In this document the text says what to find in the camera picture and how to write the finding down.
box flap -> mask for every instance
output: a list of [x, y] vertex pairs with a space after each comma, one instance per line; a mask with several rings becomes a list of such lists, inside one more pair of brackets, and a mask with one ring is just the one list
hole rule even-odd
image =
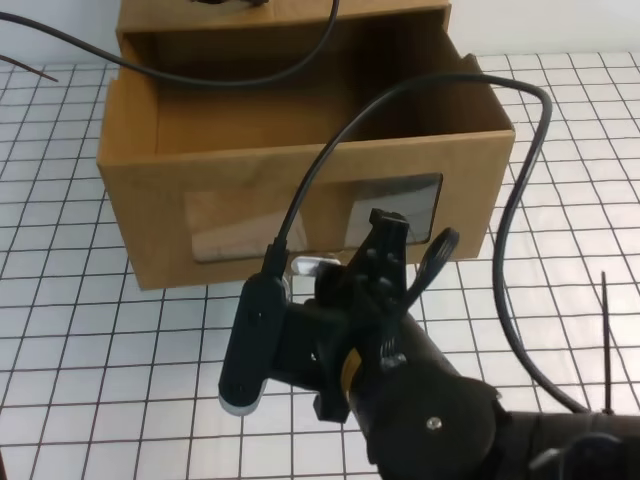
[[[122, 0], [118, 35], [133, 32], [246, 28], [326, 19], [332, 0], [242, 1], [207, 5], [189, 0]], [[449, 0], [340, 0], [340, 17], [448, 8]]]

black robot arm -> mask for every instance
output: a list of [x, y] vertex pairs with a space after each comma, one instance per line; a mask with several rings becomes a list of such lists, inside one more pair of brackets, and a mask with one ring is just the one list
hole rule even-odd
[[[640, 418], [510, 413], [494, 387], [460, 376], [407, 312], [407, 222], [379, 210], [370, 222], [304, 305], [287, 302], [279, 259], [247, 282], [220, 379], [227, 410], [251, 412], [269, 378], [315, 391], [320, 420], [353, 412], [384, 480], [640, 478]], [[434, 240], [419, 291], [456, 243], [451, 230]]]

open cardboard box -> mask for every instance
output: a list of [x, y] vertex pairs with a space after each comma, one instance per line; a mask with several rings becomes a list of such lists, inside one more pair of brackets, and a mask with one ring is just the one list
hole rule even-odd
[[[303, 57], [330, 4], [271, 0], [247, 9], [123, 0], [120, 44], [127, 59], [163, 71], [251, 78]], [[369, 100], [415, 75], [479, 71], [453, 47], [448, 15], [444, 0], [342, 0], [322, 54], [298, 75], [261, 88], [188, 88], [121, 70], [109, 89], [98, 165], [140, 285], [241, 280], [256, 272], [305, 171]], [[513, 140], [489, 86], [407, 94], [337, 148], [289, 247], [347, 261], [366, 235], [366, 218], [358, 215], [376, 205], [371, 192], [385, 208], [385, 182], [391, 192], [405, 180], [436, 178], [420, 197], [426, 206], [419, 214], [419, 198], [405, 199], [426, 225], [418, 226], [424, 234], [408, 247], [408, 259], [419, 261], [445, 227], [460, 232], [456, 258], [474, 257]]]

table surface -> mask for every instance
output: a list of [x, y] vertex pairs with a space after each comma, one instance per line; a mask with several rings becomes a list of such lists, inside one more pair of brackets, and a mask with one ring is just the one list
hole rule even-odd
[[[554, 121], [509, 237], [508, 300], [561, 388], [603, 406], [599, 278], [611, 306], [613, 397], [640, 413], [640, 55], [480, 57], [543, 85]], [[105, 65], [0, 66], [0, 446], [11, 480], [335, 477], [368, 480], [353, 419], [319, 423], [313, 395], [269, 383], [229, 417], [217, 379], [241, 284], [141, 292], [95, 165]], [[517, 132], [477, 260], [449, 264], [412, 312], [463, 375], [506, 408], [561, 411], [509, 351], [490, 258], [540, 108], [497, 89]], [[410, 275], [415, 274], [411, 266]], [[309, 279], [295, 278], [303, 301]]]

silver screw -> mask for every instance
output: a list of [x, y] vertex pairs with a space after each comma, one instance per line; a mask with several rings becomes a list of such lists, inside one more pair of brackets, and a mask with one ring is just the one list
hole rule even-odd
[[442, 428], [442, 420], [439, 417], [431, 417], [427, 420], [427, 428], [429, 430], [440, 430]]

